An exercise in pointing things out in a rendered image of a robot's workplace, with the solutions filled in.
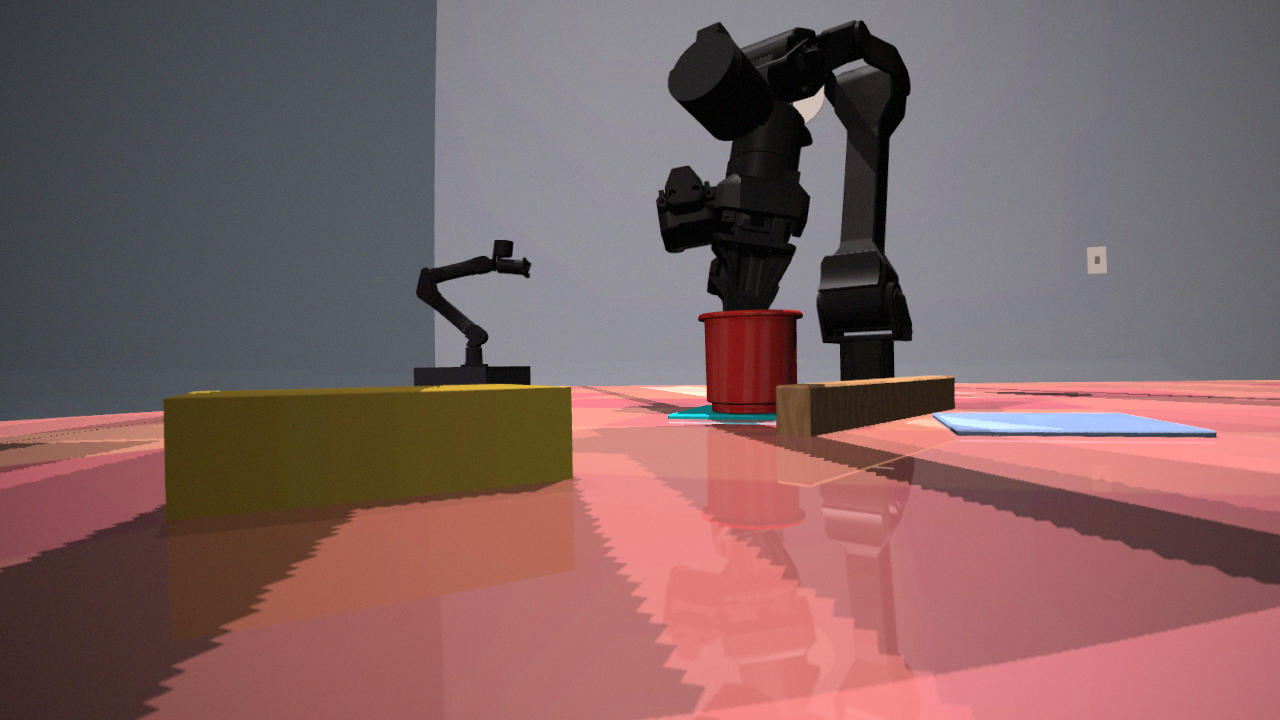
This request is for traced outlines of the red plastic cup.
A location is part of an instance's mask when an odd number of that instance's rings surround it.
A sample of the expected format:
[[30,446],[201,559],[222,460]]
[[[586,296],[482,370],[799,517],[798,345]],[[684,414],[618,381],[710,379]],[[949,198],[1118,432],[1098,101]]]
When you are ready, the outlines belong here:
[[797,310],[704,313],[707,401],[714,413],[773,414],[777,386],[797,384]]

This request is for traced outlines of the brown wooden beam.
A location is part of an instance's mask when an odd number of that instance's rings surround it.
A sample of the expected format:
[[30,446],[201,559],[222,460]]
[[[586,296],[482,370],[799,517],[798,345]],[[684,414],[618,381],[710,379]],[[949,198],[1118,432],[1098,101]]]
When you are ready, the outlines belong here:
[[776,436],[820,436],[955,409],[955,377],[777,386]]

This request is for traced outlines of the olive-brown rectangular block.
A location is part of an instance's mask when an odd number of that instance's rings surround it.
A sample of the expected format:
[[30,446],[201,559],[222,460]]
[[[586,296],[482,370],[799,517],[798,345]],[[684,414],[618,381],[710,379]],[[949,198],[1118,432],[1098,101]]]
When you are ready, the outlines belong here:
[[166,521],[573,479],[572,387],[163,398]]

